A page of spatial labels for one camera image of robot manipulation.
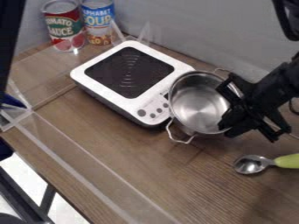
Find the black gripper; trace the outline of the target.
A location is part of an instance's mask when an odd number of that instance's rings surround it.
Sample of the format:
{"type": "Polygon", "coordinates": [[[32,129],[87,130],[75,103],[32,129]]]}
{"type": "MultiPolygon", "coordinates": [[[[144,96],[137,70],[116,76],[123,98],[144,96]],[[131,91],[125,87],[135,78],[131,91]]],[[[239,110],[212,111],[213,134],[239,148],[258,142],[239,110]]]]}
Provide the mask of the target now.
{"type": "Polygon", "coordinates": [[[234,138],[258,130],[270,142],[291,133],[291,126],[279,108],[299,97],[299,60],[284,62],[259,82],[244,80],[235,73],[216,87],[230,108],[219,121],[224,136],[234,138]]]}

